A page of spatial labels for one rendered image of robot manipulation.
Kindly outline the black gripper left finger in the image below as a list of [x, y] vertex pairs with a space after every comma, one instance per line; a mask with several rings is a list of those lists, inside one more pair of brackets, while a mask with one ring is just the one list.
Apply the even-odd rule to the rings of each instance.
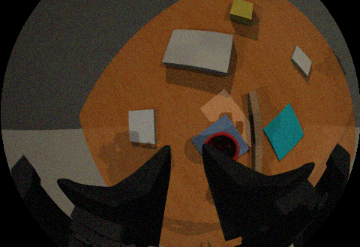
[[171, 150], [162, 147], [136, 172], [111, 187], [57, 180], [68, 199], [87, 212], [123, 225], [148, 246], [159, 247], [171, 174]]

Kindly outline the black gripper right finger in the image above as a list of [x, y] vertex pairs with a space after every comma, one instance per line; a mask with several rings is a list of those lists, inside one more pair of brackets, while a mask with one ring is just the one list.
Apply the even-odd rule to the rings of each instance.
[[226, 241], [259, 219], [278, 199], [308, 179], [315, 163], [274, 176], [264, 175], [204, 144], [204, 171]]

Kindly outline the brown flat bar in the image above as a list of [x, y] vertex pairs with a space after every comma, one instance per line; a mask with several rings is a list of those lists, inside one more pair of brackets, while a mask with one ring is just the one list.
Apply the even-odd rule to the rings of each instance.
[[262, 127], [257, 93], [251, 91], [247, 95], [253, 134], [253, 170], [262, 173]]

